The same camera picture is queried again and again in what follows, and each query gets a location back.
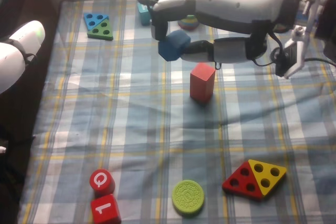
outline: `plaid tablecloth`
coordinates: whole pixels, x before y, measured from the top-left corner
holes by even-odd
[[[91,11],[109,14],[114,41],[87,38],[83,12]],[[235,34],[200,25],[190,36]],[[267,55],[275,46],[270,40]],[[312,40],[307,57],[322,55],[322,43]],[[274,66],[223,65],[213,98],[199,106],[189,97],[195,66],[158,55],[135,0],[64,2],[19,223],[92,223],[89,177],[103,167],[115,180],[123,224],[335,224],[335,69],[308,62],[286,80]],[[288,170],[262,202],[221,189],[250,158]],[[193,219],[172,206],[183,179],[204,189]]]

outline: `hole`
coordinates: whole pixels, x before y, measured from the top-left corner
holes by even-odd
[[[277,176],[279,176],[280,171],[279,171],[278,168],[273,167],[273,168],[271,169],[271,174],[272,174],[273,176],[277,177]]]
[[[260,164],[255,164],[255,165],[254,165],[254,170],[255,170],[256,172],[258,172],[258,173],[261,173],[261,172],[264,170],[264,168],[263,168],[263,166],[260,165]]]
[[[240,174],[242,174],[243,176],[248,176],[250,173],[248,172],[248,169],[243,168],[240,170]]]
[[[263,187],[269,187],[269,184],[270,184],[269,180],[266,178],[263,178],[260,183]]]
[[[238,187],[239,182],[238,182],[238,180],[233,178],[233,179],[230,180],[230,185],[233,186],[233,187]]]
[[[247,184],[246,185],[246,190],[248,191],[254,191],[256,189],[256,187],[253,184]]]

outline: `rainbow colored ball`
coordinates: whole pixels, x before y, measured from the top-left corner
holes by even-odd
[[[188,15],[186,18],[179,20],[178,25],[184,30],[194,30],[200,23],[195,15]]]

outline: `triangle block with holes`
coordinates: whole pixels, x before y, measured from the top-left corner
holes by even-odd
[[[224,191],[262,200],[263,194],[253,175],[253,171],[246,161],[222,184]]]
[[[112,28],[108,19],[88,31],[88,37],[93,39],[113,40]]]
[[[109,19],[109,16],[101,13],[84,13],[84,20],[88,30],[93,29],[105,19]]]
[[[257,180],[262,195],[265,197],[285,176],[286,168],[249,159],[251,170]]]

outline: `red cube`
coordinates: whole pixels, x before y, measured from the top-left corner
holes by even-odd
[[[121,218],[117,201],[112,194],[91,201],[95,224],[120,224]]]
[[[199,63],[190,73],[190,96],[197,102],[206,103],[214,92],[216,69]]]
[[[115,182],[108,170],[98,169],[90,177],[90,186],[96,198],[113,193]]]

